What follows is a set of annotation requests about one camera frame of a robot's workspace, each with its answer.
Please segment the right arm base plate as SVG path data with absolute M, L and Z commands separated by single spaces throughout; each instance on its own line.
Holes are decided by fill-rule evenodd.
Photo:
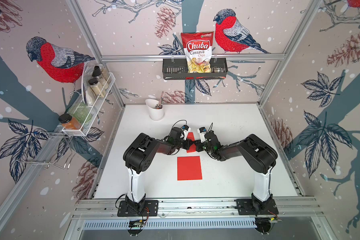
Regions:
M 238 210 L 240 216 L 279 214 L 276 203 L 272 198 L 265 202 L 258 201 L 257 199 L 236 199 L 235 209 Z

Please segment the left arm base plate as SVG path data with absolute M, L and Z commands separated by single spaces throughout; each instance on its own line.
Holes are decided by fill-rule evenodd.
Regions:
M 159 201 L 145 200 L 141 211 L 135 210 L 124 200 L 119 204 L 118 217 L 156 217 L 158 215 Z

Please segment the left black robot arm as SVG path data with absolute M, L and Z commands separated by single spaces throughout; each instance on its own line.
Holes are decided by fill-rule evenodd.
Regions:
M 141 214 L 144 211 L 144 172 L 151 165 L 155 155 L 159 153 L 170 156 L 175 155 L 180 149 L 189 150 L 193 144 L 188 139 L 190 131 L 188 125 L 181 128 L 172 127 L 169 135 L 161 140 L 141 133 L 125 151 L 123 160 L 129 173 L 129 189 L 125 201 L 135 213 Z

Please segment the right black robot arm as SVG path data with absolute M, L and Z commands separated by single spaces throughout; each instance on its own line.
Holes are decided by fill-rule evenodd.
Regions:
M 276 165 L 277 152 L 258 136 L 251 134 L 244 140 L 222 146 L 214 131 L 199 132 L 200 139 L 193 141 L 197 152 L 206 152 L 212 159 L 223 162 L 243 157 L 256 173 L 251 195 L 252 210 L 256 214 L 269 213 L 275 206 L 271 193 L 271 172 Z

